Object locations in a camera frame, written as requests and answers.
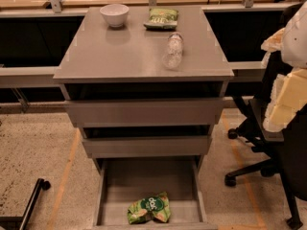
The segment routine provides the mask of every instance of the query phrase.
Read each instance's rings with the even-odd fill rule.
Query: bag of chips
[[[144,223],[157,219],[166,223],[171,215],[166,192],[138,200],[128,208],[129,224]]]
[[[173,9],[150,9],[150,19],[144,23],[147,29],[172,30],[177,26],[178,11]]]

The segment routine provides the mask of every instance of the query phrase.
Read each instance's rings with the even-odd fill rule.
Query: clear plastic bottle
[[[169,36],[165,54],[162,58],[163,64],[167,69],[177,70],[182,60],[183,38],[178,32]]]

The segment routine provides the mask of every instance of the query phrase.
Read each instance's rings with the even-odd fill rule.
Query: floor
[[[239,178],[235,188],[224,185],[226,173],[265,158],[250,152],[244,140],[227,139],[226,131],[242,121],[236,108],[228,108],[214,128],[199,174],[207,220],[221,230],[289,229],[278,175],[256,173]],[[35,105],[25,114],[18,106],[1,107],[0,140],[0,216],[22,216],[41,177],[52,187],[40,194],[28,229],[91,228],[100,176],[60,105]],[[298,206],[306,230],[307,203]]]

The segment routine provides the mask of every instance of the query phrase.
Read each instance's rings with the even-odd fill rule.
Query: closed drawer
[[[90,158],[202,155],[210,143],[209,136],[83,139]]]
[[[168,223],[129,225],[128,207],[136,200],[167,192]],[[217,229],[207,223],[194,160],[183,158],[108,159],[103,161],[93,229]]]
[[[75,127],[140,127],[217,124],[223,101],[216,99],[66,102]]]

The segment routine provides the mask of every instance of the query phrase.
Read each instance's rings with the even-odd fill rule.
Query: black chair
[[[282,19],[288,22],[300,5],[286,10]],[[264,152],[269,157],[260,163],[228,173],[224,178],[226,186],[235,186],[236,177],[242,174],[260,172],[262,176],[280,174],[292,217],[287,220],[291,229],[299,229],[300,221],[295,198],[307,200],[307,105],[295,115],[295,118],[280,132],[267,132],[262,127],[264,113],[268,103],[272,84],[278,73],[288,74],[292,67],[281,60],[280,52],[271,54],[263,81],[262,89],[252,100],[245,104],[242,97],[234,101],[247,117],[237,128],[228,131],[228,138],[245,137],[253,144],[253,152]]]

